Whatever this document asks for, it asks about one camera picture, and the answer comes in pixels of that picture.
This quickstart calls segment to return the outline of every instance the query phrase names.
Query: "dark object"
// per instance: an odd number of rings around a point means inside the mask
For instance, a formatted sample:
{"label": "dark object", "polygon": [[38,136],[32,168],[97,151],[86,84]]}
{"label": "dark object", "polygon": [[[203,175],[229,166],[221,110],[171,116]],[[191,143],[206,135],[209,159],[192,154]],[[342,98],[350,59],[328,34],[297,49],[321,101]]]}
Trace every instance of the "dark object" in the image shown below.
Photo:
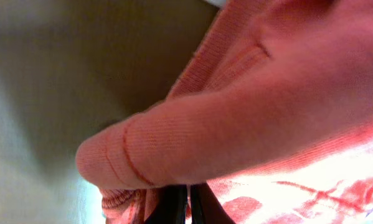
{"label": "dark object", "polygon": [[[145,224],[185,224],[186,185],[162,189],[159,204]],[[192,224],[234,224],[207,184],[191,186]]]}

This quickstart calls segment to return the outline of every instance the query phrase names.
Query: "red stitching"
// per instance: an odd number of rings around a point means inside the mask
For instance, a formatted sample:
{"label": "red stitching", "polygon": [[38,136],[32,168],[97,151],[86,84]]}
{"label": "red stitching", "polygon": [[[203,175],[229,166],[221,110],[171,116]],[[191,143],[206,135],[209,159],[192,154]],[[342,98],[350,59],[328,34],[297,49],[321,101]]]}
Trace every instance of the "red stitching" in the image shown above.
{"label": "red stitching", "polygon": [[132,200],[131,208],[130,208],[130,215],[128,216],[128,224],[131,224],[131,221],[132,221],[131,219],[132,219],[132,216],[133,216],[132,212],[134,210],[134,205],[135,205],[135,200]]}
{"label": "red stitching", "polygon": [[230,67],[233,67],[236,63],[241,61],[241,59],[243,59],[251,51],[257,50],[257,49],[260,49],[259,46],[257,45],[257,43],[254,43],[252,45],[247,46],[246,48],[237,52],[237,54],[223,66],[222,70],[223,71],[228,70]]}
{"label": "red stitching", "polygon": [[288,182],[288,181],[277,181],[275,183],[283,184],[283,185],[289,185],[289,186],[297,187],[301,190],[305,190],[305,191],[308,191],[308,192],[311,192],[311,193],[316,193],[316,198],[314,200],[311,200],[310,203],[318,203],[319,200],[321,200],[323,198],[328,198],[328,199],[332,200],[333,202],[336,202],[338,205],[342,205],[342,206],[345,206],[347,208],[354,209],[356,212],[364,212],[364,209],[362,209],[360,206],[356,205],[355,203],[351,203],[351,202],[348,202],[347,200],[330,196],[330,195],[328,195],[328,192],[315,190],[315,189],[305,187],[305,186],[302,186],[300,184]]}
{"label": "red stitching", "polygon": [[122,180],[120,179],[120,177],[118,176],[116,170],[115,170],[114,167],[113,167],[113,164],[111,164],[111,161],[109,160],[109,157],[108,157],[108,155],[107,155],[107,151],[108,151],[108,150],[107,150],[107,144],[105,144],[105,157],[106,157],[106,160],[108,161],[108,163],[109,163],[109,165],[110,165],[110,168],[112,169],[112,171],[113,171],[114,174],[116,175],[117,180],[120,181],[123,185],[132,188],[130,185],[124,183],[124,181],[122,181]]}
{"label": "red stitching", "polygon": [[125,157],[126,157],[126,160],[128,162],[128,165],[130,165],[132,171],[135,173],[135,175],[140,179],[142,180],[143,182],[147,183],[148,185],[150,186],[153,186],[154,184],[148,180],[147,178],[144,177],[144,175],[142,175],[138,169],[136,169],[135,165],[132,163],[131,161],[131,157],[130,157],[130,154],[128,153],[128,148],[127,148],[127,143],[126,143],[126,137],[127,137],[127,134],[128,134],[128,128],[134,123],[135,121],[132,121],[129,123],[129,125],[127,125],[125,128],[124,128],[124,133],[123,133],[123,150],[124,150],[124,154],[125,154]]}

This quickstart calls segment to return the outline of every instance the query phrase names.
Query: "pink fabric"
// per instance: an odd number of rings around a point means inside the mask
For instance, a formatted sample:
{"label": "pink fabric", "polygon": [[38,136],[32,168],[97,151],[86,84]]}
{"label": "pink fabric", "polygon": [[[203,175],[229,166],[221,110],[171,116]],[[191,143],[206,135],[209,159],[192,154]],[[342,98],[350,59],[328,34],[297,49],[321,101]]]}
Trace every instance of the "pink fabric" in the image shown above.
{"label": "pink fabric", "polygon": [[107,223],[206,180],[237,223],[370,220],[373,0],[229,1],[167,100],[85,141],[77,165],[111,189]]}

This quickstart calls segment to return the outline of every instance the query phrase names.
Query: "knit fabric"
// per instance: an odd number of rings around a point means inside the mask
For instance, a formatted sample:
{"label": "knit fabric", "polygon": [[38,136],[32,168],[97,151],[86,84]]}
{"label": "knit fabric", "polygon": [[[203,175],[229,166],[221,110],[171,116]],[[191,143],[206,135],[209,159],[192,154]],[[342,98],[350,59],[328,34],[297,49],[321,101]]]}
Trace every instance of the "knit fabric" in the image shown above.
{"label": "knit fabric", "polygon": [[373,0],[230,0],[167,100],[77,166],[107,223],[206,180],[236,223],[373,222]]}

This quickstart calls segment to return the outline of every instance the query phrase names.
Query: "beige wall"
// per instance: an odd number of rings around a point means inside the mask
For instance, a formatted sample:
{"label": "beige wall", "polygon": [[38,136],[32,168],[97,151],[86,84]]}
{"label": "beige wall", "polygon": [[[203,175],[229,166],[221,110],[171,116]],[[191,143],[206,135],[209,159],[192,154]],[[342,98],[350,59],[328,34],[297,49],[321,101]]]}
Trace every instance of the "beige wall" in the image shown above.
{"label": "beige wall", "polygon": [[0,0],[0,223],[103,222],[78,144],[163,99],[215,13],[199,0]]}

